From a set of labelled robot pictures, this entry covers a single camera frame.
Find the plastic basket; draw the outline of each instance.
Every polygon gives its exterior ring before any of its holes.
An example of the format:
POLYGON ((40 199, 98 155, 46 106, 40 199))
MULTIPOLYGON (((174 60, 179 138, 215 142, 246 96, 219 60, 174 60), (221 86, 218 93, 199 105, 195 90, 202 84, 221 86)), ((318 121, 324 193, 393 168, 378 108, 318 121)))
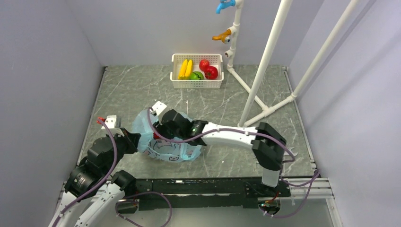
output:
POLYGON ((173 63, 173 71, 170 73, 170 80, 173 82, 174 88, 220 88, 221 82, 224 80, 223 57, 221 54, 176 53, 173 54, 171 62, 173 63), (202 80, 179 80, 178 71, 180 70, 185 59, 192 59, 192 71, 201 71, 199 69, 200 61, 202 59, 208 60, 211 66, 217 68, 218 77, 216 79, 205 78, 202 80))

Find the plastic bag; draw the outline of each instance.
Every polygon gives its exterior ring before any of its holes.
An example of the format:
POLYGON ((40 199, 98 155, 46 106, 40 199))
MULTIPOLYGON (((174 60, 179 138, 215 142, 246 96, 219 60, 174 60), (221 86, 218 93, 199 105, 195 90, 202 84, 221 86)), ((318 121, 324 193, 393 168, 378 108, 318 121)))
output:
MULTIPOLYGON (((179 113, 192 121, 185 113, 179 113)), ((171 143, 162 139, 154 139, 153 131, 148 122, 148 114, 152 123, 155 123, 157 117, 151 115, 148 110, 142 110, 132 123, 132 133, 141 134, 138 152, 169 162, 192 161, 201 154, 201 145, 191 146, 187 143, 171 143)))

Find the banana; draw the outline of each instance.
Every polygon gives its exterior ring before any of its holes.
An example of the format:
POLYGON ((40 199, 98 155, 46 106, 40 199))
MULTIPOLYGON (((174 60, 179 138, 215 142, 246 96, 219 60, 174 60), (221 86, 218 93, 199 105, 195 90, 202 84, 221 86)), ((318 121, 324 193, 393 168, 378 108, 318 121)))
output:
POLYGON ((178 79, 184 79, 185 72, 187 70, 187 65, 188 65, 188 59, 185 59, 183 65, 180 68, 180 71, 178 72, 178 79))
POLYGON ((185 71, 184 79, 189 79, 190 74, 192 73, 192 59, 189 60, 187 70, 185 71))

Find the pvc pipe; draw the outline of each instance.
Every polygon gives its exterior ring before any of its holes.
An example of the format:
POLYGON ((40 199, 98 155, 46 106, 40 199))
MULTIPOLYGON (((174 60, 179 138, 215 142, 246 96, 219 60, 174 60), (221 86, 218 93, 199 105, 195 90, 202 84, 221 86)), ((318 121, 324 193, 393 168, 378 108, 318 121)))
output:
POLYGON ((228 64, 227 64, 228 69, 233 67, 235 50, 236 50, 236 46, 237 46, 237 37, 238 37, 239 25, 240 25, 239 20, 241 19, 241 11, 242 11, 243 3, 244 3, 243 1, 235 2, 235 5, 237 6, 236 10, 235 10, 235 18, 234 18, 234 23, 233 23, 233 27, 235 27, 235 33, 231 37, 231 45, 230 45, 230 50, 232 51, 233 54, 228 59, 228 64))
POLYGON ((265 118, 267 116, 269 116, 270 114, 274 113, 276 110, 278 110, 279 108, 283 107, 284 105, 294 101, 294 97, 293 96, 288 96, 286 99, 284 99, 283 101, 275 104, 274 106, 269 107, 268 110, 264 110, 262 113, 256 115, 254 118, 251 118, 250 120, 246 121, 244 123, 244 127, 248 127, 249 125, 257 122, 258 120, 265 118))
MULTIPOLYGON (((244 87, 244 89, 248 93, 251 91, 249 86, 245 83, 245 81, 238 75, 238 73, 233 68, 228 69, 228 72, 231 73, 231 75, 233 75, 238 80, 238 82, 244 87)), ((263 103, 263 101, 258 96, 255 96, 255 101, 257 104, 259 104, 262 110, 268 109, 268 107, 263 103)))
POLYGON ((348 4, 347 8, 345 8, 344 12, 342 13, 341 17, 337 21, 333 30, 330 32, 330 35, 327 37, 326 41, 324 41, 324 43, 323 43, 322 47, 320 48, 319 52, 317 53, 316 57, 313 59, 311 65, 306 70, 306 72, 305 72, 304 76, 302 77, 301 81, 299 82, 298 86, 293 91, 292 96, 297 97, 299 92, 304 88, 306 82, 315 73, 316 68, 318 67, 323 56, 326 54, 327 50, 333 43, 334 39, 336 38, 337 34, 342 29, 344 24, 348 21, 349 17, 351 16, 351 14, 354 11, 358 2, 359 2, 359 0, 351 0, 351 2, 348 4))
POLYGON ((282 0, 280 3, 276 18, 274 19, 273 27, 271 28, 271 32, 263 52, 261 63, 258 67, 258 71, 256 72, 255 81, 252 84, 251 92, 249 93, 248 100, 246 100, 244 111, 242 112, 241 119, 238 123, 239 127, 243 126, 246 118, 249 115, 252 103, 255 99, 256 93, 259 90, 259 86, 262 83, 264 73, 269 64, 271 55, 273 54, 274 47, 276 46, 281 29, 283 28, 289 8, 291 7, 291 3, 292 0, 282 0))

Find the apple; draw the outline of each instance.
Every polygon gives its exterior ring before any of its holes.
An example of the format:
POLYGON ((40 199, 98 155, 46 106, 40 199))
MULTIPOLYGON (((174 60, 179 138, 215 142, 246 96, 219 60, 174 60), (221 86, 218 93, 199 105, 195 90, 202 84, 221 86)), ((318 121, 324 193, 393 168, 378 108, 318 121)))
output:
POLYGON ((199 69, 201 69, 202 71, 205 71, 207 69, 207 67, 209 67, 209 66, 210 66, 210 63, 206 59, 202 59, 199 63, 199 69))
POLYGON ((214 66, 209 66, 205 69, 206 79, 216 79, 218 76, 218 70, 214 66))

